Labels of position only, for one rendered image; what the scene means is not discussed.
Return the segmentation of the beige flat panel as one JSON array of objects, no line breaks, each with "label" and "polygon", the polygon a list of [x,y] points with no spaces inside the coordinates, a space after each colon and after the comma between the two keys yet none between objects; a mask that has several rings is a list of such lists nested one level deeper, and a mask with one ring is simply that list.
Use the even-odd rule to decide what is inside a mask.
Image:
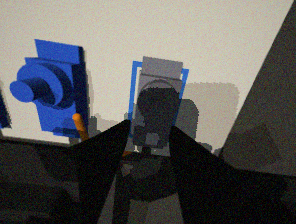
[{"label": "beige flat panel", "polygon": [[218,156],[294,0],[0,0],[0,130],[71,143],[128,119],[143,56],[183,62],[176,126]]}]

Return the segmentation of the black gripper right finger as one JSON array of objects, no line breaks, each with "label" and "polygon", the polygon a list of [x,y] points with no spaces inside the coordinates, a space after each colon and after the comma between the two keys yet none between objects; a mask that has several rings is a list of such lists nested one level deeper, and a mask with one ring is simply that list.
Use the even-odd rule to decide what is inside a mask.
[{"label": "black gripper right finger", "polygon": [[249,197],[296,202],[296,176],[238,170],[176,126],[169,151],[183,224],[230,224]]}]

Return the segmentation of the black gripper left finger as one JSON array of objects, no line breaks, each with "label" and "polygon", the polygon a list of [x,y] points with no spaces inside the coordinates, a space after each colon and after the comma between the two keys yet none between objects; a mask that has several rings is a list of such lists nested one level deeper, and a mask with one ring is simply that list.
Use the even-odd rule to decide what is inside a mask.
[{"label": "black gripper left finger", "polygon": [[72,224],[97,224],[124,153],[131,120],[71,147],[0,139],[0,181],[67,190]]}]

